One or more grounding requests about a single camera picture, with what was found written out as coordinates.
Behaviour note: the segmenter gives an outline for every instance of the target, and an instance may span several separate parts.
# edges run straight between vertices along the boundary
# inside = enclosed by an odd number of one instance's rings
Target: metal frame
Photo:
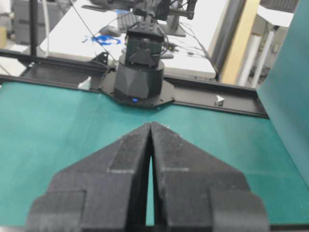
[[[135,232],[168,232],[164,226],[137,226]],[[205,232],[211,232],[212,228],[205,228]],[[271,232],[309,232],[309,225],[271,225]],[[0,232],[25,232],[21,226],[0,226]]]
[[[3,82],[23,82],[29,84],[36,85],[44,85],[44,86],[53,86],[53,87],[61,87],[61,88],[69,88],[69,89],[78,89],[77,83],[80,80],[75,80],[74,77],[69,76],[67,80],[63,82],[55,81],[55,80],[46,80],[46,79],[38,79],[38,78],[29,78],[26,74],[33,68],[39,67],[42,65],[47,65],[49,68],[53,67],[61,67],[66,71],[70,70],[79,70],[84,71],[86,73],[91,72],[97,74],[98,76],[102,76],[105,72],[104,67],[99,66],[94,63],[85,63],[79,61],[73,61],[68,59],[60,59],[60,58],[40,58],[36,56],[36,47],[37,47],[37,13],[38,13],[38,0],[29,0],[30,7],[30,54],[31,55],[23,55],[16,52],[9,52],[0,50],[0,57],[8,57],[15,58],[24,64],[28,65],[28,69],[25,71],[21,77],[16,76],[7,76],[0,75],[0,83]],[[96,77],[96,81],[94,86],[91,87],[91,92],[99,93],[98,84],[100,82],[100,78]],[[236,87],[223,85],[213,82],[200,82],[196,80],[188,80],[179,77],[166,76],[165,80],[170,82],[175,86],[175,91],[179,93],[178,96],[181,96],[179,99],[176,96],[175,104],[187,105],[199,108],[207,108],[212,110],[244,114],[250,116],[258,116],[268,118],[267,113],[264,111],[261,102],[258,99],[257,93],[254,89]],[[233,104],[232,106],[240,106],[240,108],[236,109],[235,107],[227,107],[216,106],[213,103],[213,97],[217,94],[223,94],[227,98],[232,98]],[[188,101],[186,98],[188,97],[195,98],[195,101]],[[309,224],[308,225],[271,225],[271,231],[304,231],[309,232]],[[0,226],[0,232],[23,232],[23,227],[2,227]],[[160,226],[140,226],[136,228],[136,231],[148,231],[148,232],[165,232],[167,229],[165,227]]]
[[[0,56],[15,58],[28,65],[27,70],[20,77],[0,75],[0,82],[23,82],[78,89],[78,84],[91,75],[92,86],[90,91],[99,93],[101,77],[106,71],[104,66],[91,62],[85,63],[62,58],[40,58],[4,50],[0,50]],[[65,79],[58,79],[58,72],[55,72],[55,67],[57,67],[57,71],[59,68],[63,68],[61,74],[66,77]],[[32,69],[36,68],[40,68],[45,73],[55,72],[55,75],[49,75],[49,78],[36,76],[36,72],[31,72]],[[76,70],[79,70],[79,73],[83,75],[79,78],[76,75],[70,75],[70,72]],[[268,118],[254,89],[189,80],[175,76],[165,76],[165,80],[175,87],[174,104]],[[222,106],[216,105],[217,95],[225,98]]]

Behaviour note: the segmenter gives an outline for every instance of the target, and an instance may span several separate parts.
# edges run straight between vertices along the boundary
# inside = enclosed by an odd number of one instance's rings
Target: cable
[[[163,31],[160,27],[159,27],[159,30],[162,32],[162,34],[164,35],[164,37],[165,37],[166,40],[167,40],[166,48],[165,48],[165,51],[164,51],[163,53],[151,55],[152,57],[159,57],[159,56],[162,56],[162,55],[164,55],[164,54],[168,51],[168,49],[169,49],[169,38],[168,38],[167,34],[165,34],[164,31]]]
[[[91,60],[90,63],[91,63],[91,62],[97,63],[97,64],[100,64],[100,65],[102,65],[103,67],[105,67],[105,68],[107,68],[107,69],[110,69],[110,66],[108,66],[107,64],[104,64],[104,63],[102,63],[102,62],[99,61],[99,59],[98,59],[98,54],[97,54],[97,52],[96,52],[96,49],[95,49],[95,45],[94,45],[94,43],[93,43],[93,40],[91,40],[91,43],[92,43],[93,51],[94,51],[95,56],[96,56],[96,60]]]
[[[184,7],[185,5],[188,5],[188,1],[187,1],[185,4],[181,5],[180,7],[184,10],[183,7]]]
[[[102,29],[100,29],[100,30],[104,30],[104,29],[105,29],[107,26],[109,26],[113,21],[115,21],[115,20],[117,20],[117,19],[120,19],[120,18],[123,18],[123,17],[125,17],[125,16],[127,16],[127,15],[129,15],[129,14],[132,14],[132,12],[126,13],[126,14],[124,14],[124,15],[122,15],[122,16],[119,16],[119,17],[113,19],[111,22],[109,22],[106,26],[104,26],[104,27],[103,27]]]
[[[45,34],[47,39],[47,49],[45,52],[45,57],[49,56],[49,33],[50,33],[50,24],[49,24],[49,15],[46,0],[42,0],[43,4],[43,12],[44,12],[44,20],[45,20]]]
[[[55,2],[57,3],[59,10],[63,13],[63,15],[65,15],[69,10],[68,7],[70,4],[68,5],[67,2],[63,2],[61,0],[55,0]]]
[[[9,76],[12,76],[1,64],[0,64],[0,68],[5,71]]]
[[[191,44],[185,43],[185,42],[183,42],[183,41],[181,41],[181,40],[177,39],[176,37],[173,37],[172,39],[173,39],[173,40],[177,40],[178,42],[180,42],[180,43],[182,43],[182,44],[184,44],[184,45],[187,45],[188,47],[195,48],[195,49],[198,49],[198,50],[202,51],[202,49],[201,49],[201,48],[198,48],[198,47],[196,47],[196,46],[194,46],[194,45],[191,45]]]
[[[111,68],[107,69],[106,72],[102,75],[101,81],[103,81],[106,77],[106,75],[111,71]]]
[[[159,5],[161,2],[162,2],[162,0],[160,0],[160,1],[157,3],[157,5],[155,6],[155,0],[153,0],[153,4],[152,4],[152,5],[153,5],[154,8],[156,8],[156,7],[158,7],[158,5]]]
[[[199,54],[199,53],[194,52],[194,51],[189,51],[189,50],[181,51],[181,50],[179,50],[179,49],[175,49],[175,52],[177,52],[177,53],[183,53],[183,54],[186,54],[186,55],[189,55],[189,56],[205,58],[205,55]]]
[[[131,28],[133,28],[133,27],[135,27],[137,24],[138,24],[138,22],[136,22],[135,24],[131,25],[131,26],[128,28],[128,30],[131,29]]]
[[[177,46],[182,47],[182,48],[191,48],[191,49],[195,49],[195,50],[198,50],[198,51],[203,51],[201,48],[194,47],[194,46],[179,46],[179,45],[177,45]]]
[[[180,2],[180,0],[178,0],[178,3],[179,3],[179,7],[178,7],[178,8],[182,8],[182,9],[184,10],[183,6],[185,6],[188,2],[185,3],[184,5],[182,5],[182,3]]]
[[[170,3],[170,5],[172,6],[175,2],[177,2],[178,0],[174,0]]]
[[[193,35],[191,35],[191,34],[188,33],[185,29],[183,29],[184,32],[185,32],[186,34],[188,34],[189,36],[193,37],[193,38],[197,41],[197,43],[199,44],[199,46],[202,48],[202,51],[203,51],[203,53],[205,54],[206,59],[209,60],[209,62],[211,63],[213,69],[216,71],[216,73],[217,73],[217,80],[218,80],[218,79],[219,79],[219,77],[218,77],[218,76],[219,76],[218,68],[217,68],[216,65],[212,62],[212,60],[211,60],[211,58],[210,58],[210,56],[209,56],[209,54],[208,54],[206,48],[204,47],[204,45],[199,41],[199,39],[196,37],[194,31],[193,31],[191,28],[189,28],[188,26],[186,26],[184,23],[180,23],[180,24],[183,25],[185,28],[189,29],[189,30],[193,33]]]
[[[180,47],[180,48],[182,48],[183,50],[186,50],[186,51],[188,51],[188,52],[193,52],[193,53],[195,53],[196,55],[199,55],[199,56],[202,56],[202,57],[205,56],[205,55],[202,55],[202,54],[198,53],[196,50],[193,50],[192,48],[190,49],[190,48],[182,47],[182,46],[179,46],[179,45],[176,45],[176,47]]]
[[[87,26],[87,24],[85,23],[85,21],[83,20],[83,18],[81,17],[81,15],[78,13],[78,11],[76,10],[76,8],[75,8],[75,6],[73,5],[73,3],[71,2],[71,0],[68,0],[68,1],[70,2],[70,4],[71,4],[71,6],[73,7],[74,11],[77,13],[77,15],[79,16],[79,18],[81,19],[81,21],[83,22],[83,24],[85,25],[85,27],[88,29],[88,31],[90,32],[90,34],[92,35],[92,37],[95,38],[95,35],[91,32],[90,28]],[[102,46],[101,44],[100,44],[100,46],[105,50],[106,53],[108,53],[108,54],[113,58],[114,61],[116,61],[116,59],[110,54],[109,51],[106,50],[106,48],[105,48],[104,46]]]

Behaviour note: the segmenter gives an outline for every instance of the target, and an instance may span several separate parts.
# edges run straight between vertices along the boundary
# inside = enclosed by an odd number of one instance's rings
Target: desk
[[[294,14],[284,11],[276,11],[259,6],[257,14],[274,26],[288,28],[291,24]]]
[[[0,225],[23,225],[53,174],[151,121],[243,171],[270,223],[309,221],[309,190],[268,119],[178,105],[135,109],[102,94],[21,83],[3,85],[0,109]]]
[[[91,3],[88,0],[78,0],[74,6],[85,23],[89,26],[92,33],[97,33],[104,25],[117,18],[116,12],[113,11],[103,13],[82,8],[83,5],[90,4]],[[186,19],[182,19],[182,21],[190,24],[194,22]],[[115,20],[111,25],[117,27],[117,21]],[[192,26],[193,28],[204,30],[200,27],[200,24],[198,27],[194,27],[194,25]],[[125,36],[125,34],[122,34],[120,37],[120,40],[122,41],[121,44],[105,46],[105,48],[116,59],[122,54],[121,50],[123,48]],[[104,51],[98,43],[92,43],[90,37],[91,34],[84,26],[74,9],[71,8],[50,33],[50,56],[90,61],[96,56],[96,54]],[[175,42],[177,44],[180,44],[180,40],[182,43],[199,47],[197,42],[190,36],[185,38],[169,36],[169,40],[170,42]],[[43,41],[40,48],[44,52],[46,51],[46,40]],[[166,59],[163,60],[163,62],[166,66],[165,74],[186,78],[196,77],[196,79],[202,80],[205,80],[206,78],[211,79],[216,76],[211,63],[202,57],[192,57],[186,53],[174,53],[174,59]]]

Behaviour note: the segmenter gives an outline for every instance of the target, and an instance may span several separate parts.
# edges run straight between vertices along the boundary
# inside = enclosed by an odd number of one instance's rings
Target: white table
[[[284,11],[276,11],[259,6],[257,14],[274,26],[288,28],[291,24],[294,14]]]
[[[197,18],[201,18],[205,14],[205,7],[203,6],[205,1],[199,2],[201,5],[200,9],[203,10],[200,11],[200,13],[196,12]],[[98,32],[102,27],[117,17],[116,12],[113,11],[103,13],[82,8],[83,5],[90,4],[91,3],[88,0],[78,0],[74,6],[92,33]],[[195,22],[194,20],[187,20],[183,18],[182,22],[189,23],[191,28],[195,31],[196,29],[199,29],[199,31],[196,32],[197,36],[205,34],[205,28],[203,27],[204,25],[201,24],[201,20]],[[111,26],[117,27],[117,21],[115,20],[112,22]],[[210,39],[208,39],[204,44],[206,49],[209,47],[214,30],[215,27],[213,31],[209,32]],[[104,46],[115,59],[118,59],[122,54],[121,51],[125,41],[125,36],[125,34],[122,34],[121,37],[118,38],[121,40],[121,44]],[[98,43],[92,43],[90,38],[91,34],[84,26],[74,9],[71,8],[50,33],[50,56],[89,61],[93,59],[96,54],[104,51]],[[189,44],[199,47],[198,43],[190,36],[186,36],[185,38],[169,36],[169,40],[170,42],[181,46],[186,46],[185,44]],[[40,45],[40,49],[45,52],[46,48],[47,41],[44,40]],[[165,74],[195,79],[208,79],[215,77],[215,70],[207,59],[201,56],[190,56],[186,53],[186,50],[181,48],[180,50],[181,52],[174,53],[174,59],[162,60],[165,64]]]

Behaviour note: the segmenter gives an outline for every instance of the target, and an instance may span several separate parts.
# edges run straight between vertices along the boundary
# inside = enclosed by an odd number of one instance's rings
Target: green tabletop
[[[309,222],[309,190],[268,119],[20,83],[0,89],[0,112],[0,225],[23,225],[54,173],[151,121],[243,171],[272,224]],[[152,224],[151,192],[148,206]]]

